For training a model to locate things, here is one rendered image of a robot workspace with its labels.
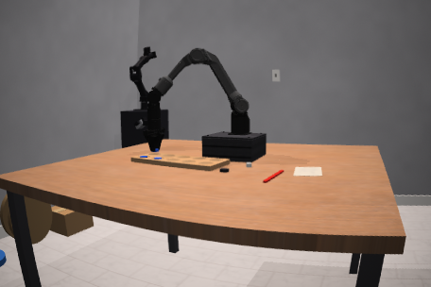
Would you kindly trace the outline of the cream sheet of paper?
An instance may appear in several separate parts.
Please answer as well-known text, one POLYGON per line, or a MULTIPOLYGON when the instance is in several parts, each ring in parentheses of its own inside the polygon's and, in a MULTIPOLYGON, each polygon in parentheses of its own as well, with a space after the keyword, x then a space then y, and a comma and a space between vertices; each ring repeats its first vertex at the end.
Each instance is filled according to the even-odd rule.
POLYGON ((321 167, 296 167, 294 176, 322 176, 321 167))

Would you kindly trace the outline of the tan tray with round pockets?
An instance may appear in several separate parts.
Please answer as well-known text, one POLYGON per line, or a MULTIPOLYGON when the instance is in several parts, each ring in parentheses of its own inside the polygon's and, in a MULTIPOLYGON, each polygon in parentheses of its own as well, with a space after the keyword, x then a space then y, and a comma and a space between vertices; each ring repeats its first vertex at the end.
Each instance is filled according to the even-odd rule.
POLYGON ((184 156, 161 153, 148 153, 140 156, 147 156, 147 158, 140 158, 140 156, 131 157, 132 162, 139 162, 145 164, 161 165, 168 167, 176 167, 183 169, 192 169, 200 171, 213 171, 220 167, 230 164, 230 159, 218 159, 218 158, 206 158, 206 157, 195 157, 195 156, 184 156), (164 157, 163 157, 164 156, 164 157), (173 157, 175 159, 170 158, 173 157), (156 157, 161 157, 161 160, 154 160, 156 157), (175 161, 169 161, 175 160, 175 161))

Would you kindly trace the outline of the red thin bar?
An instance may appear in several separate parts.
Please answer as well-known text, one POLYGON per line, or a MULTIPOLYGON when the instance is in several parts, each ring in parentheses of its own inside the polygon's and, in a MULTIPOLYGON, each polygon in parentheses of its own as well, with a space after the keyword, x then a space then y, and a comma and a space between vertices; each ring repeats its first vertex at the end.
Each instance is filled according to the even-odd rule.
POLYGON ((271 177, 268 177, 267 179, 263 180, 263 183, 267 183, 267 182, 271 181, 272 179, 274 179, 275 177, 277 177, 278 175, 280 175, 283 172, 284 172, 284 170, 280 170, 279 172, 275 173, 271 177))

